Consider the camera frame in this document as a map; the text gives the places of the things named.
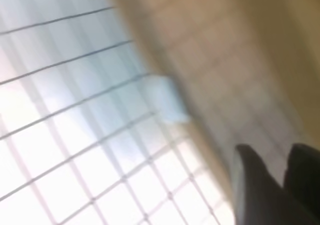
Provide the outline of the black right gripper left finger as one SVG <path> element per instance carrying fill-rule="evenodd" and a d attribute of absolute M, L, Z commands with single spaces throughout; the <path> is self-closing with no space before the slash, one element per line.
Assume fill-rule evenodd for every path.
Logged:
<path fill-rule="evenodd" d="M 233 211 L 237 225 L 316 225 L 318 220 L 270 175 L 248 144 L 238 144 L 232 165 Z"/>

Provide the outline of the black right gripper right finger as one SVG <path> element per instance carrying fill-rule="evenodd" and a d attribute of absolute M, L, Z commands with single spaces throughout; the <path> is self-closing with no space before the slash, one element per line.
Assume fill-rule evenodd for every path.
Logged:
<path fill-rule="evenodd" d="M 320 151 L 293 144 L 287 160 L 283 187 L 317 219 L 320 218 Z"/>

